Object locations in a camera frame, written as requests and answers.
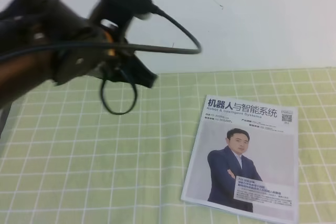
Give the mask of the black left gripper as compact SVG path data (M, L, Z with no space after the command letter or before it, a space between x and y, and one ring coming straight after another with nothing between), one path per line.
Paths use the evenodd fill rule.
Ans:
M91 30L91 36L82 34L85 39L80 42L73 41L77 47L59 48L56 50L57 63L53 64L52 80L56 85L81 77L92 76L112 82L125 82L131 85L140 85L152 88L157 75L149 70L144 63L135 56L134 52L124 49L113 49L115 43L127 45L122 36L124 32L118 26L111 25Z

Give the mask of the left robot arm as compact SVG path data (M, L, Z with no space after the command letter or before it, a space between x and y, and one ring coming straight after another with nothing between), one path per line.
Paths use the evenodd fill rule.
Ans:
M91 42L127 45L131 13L101 0L83 18L59 0L13 0L1 12L1 126L12 103L47 80L59 86L81 76L151 88L151 72L134 49L100 49Z

